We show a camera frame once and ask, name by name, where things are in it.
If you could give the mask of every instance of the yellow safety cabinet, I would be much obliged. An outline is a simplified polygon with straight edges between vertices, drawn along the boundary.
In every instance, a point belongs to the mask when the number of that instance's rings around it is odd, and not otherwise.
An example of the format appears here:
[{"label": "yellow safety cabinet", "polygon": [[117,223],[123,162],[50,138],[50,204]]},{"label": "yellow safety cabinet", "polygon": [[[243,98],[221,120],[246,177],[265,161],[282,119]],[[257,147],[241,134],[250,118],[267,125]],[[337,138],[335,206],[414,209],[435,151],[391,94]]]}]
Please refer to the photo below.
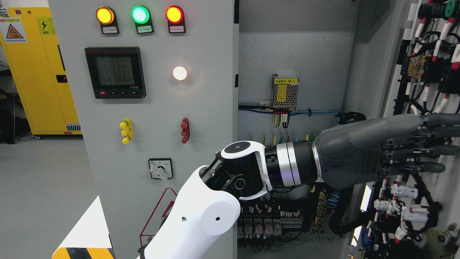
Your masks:
[{"label": "yellow safety cabinet", "polygon": [[81,134],[48,7],[8,8],[1,44],[34,135]]}]

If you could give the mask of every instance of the robot finger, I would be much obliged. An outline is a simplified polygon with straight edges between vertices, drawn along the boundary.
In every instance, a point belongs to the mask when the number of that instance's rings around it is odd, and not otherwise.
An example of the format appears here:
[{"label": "robot finger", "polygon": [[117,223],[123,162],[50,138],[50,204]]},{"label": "robot finger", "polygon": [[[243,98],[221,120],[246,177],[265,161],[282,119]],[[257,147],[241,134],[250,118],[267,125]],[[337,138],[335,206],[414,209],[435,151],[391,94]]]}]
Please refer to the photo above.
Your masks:
[{"label": "robot finger", "polygon": [[417,146],[426,140],[441,140],[446,137],[460,137],[459,126],[438,127],[435,130],[418,130],[412,134],[395,136],[383,142],[384,149],[397,146]]},{"label": "robot finger", "polygon": [[439,156],[439,155],[457,155],[460,153],[460,147],[455,145],[434,145],[429,148],[413,147],[392,150],[385,153],[385,158],[389,160],[402,160],[414,156]]},{"label": "robot finger", "polygon": [[428,127],[460,125],[460,114],[428,114],[424,116],[423,125]]},{"label": "robot finger", "polygon": [[415,138],[446,138],[460,137],[460,126],[439,127],[435,130],[422,131],[415,135]]},{"label": "robot finger", "polygon": [[382,169],[383,174],[397,176],[401,174],[413,174],[422,172],[442,173],[446,169],[445,165],[434,162],[408,163],[391,165]]}]

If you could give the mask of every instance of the indicator light label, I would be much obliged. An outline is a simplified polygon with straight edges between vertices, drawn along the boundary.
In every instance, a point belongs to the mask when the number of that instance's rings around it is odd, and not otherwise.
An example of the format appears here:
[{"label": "indicator light label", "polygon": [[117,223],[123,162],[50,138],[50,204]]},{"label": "indicator light label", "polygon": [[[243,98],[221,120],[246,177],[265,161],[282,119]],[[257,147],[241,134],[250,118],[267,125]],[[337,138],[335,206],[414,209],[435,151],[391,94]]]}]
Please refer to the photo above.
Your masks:
[{"label": "indicator light label", "polygon": [[147,26],[139,26],[138,27],[138,33],[142,33],[142,32],[152,32],[152,26],[150,25],[147,25]]},{"label": "indicator light label", "polygon": [[117,33],[118,30],[116,29],[116,26],[110,26],[110,27],[102,27],[102,32],[103,33]]},{"label": "indicator light label", "polygon": [[169,26],[171,32],[184,32],[183,26]]},{"label": "indicator light label", "polygon": [[296,84],[299,81],[297,78],[275,78],[275,84],[286,83],[286,84]]},{"label": "indicator light label", "polygon": [[38,28],[42,35],[55,35],[56,30],[54,29],[54,23],[52,17],[40,17],[37,18]]},{"label": "indicator light label", "polygon": [[286,101],[286,92],[288,91],[288,85],[280,84],[278,85],[278,97],[276,101],[285,102]]},{"label": "indicator light label", "polygon": [[21,18],[1,18],[0,31],[5,43],[27,43],[26,32]]}]

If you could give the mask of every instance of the white indicator light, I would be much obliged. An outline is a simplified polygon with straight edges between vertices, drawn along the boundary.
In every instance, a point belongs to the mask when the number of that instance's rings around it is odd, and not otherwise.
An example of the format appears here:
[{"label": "white indicator light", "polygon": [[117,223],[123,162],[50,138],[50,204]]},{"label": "white indicator light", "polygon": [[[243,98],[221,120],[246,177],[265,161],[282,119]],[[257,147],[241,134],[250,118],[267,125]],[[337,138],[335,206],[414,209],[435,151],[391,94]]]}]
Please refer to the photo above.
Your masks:
[{"label": "white indicator light", "polygon": [[182,81],[187,77],[187,70],[183,66],[176,66],[172,73],[174,78],[176,78],[179,81]]}]

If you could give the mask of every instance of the yellow and black striped tape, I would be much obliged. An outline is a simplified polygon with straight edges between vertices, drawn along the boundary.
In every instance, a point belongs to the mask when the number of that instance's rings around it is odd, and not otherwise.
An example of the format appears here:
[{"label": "yellow and black striped tape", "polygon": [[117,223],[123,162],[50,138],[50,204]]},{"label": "yellow and black striped tape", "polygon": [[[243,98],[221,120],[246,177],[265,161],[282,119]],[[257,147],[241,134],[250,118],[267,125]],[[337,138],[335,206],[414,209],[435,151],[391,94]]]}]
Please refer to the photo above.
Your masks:
[{"label": "yellow and black striped tape", "polygon": [[113,248],[60,247],[52,259],[115,259]]}]

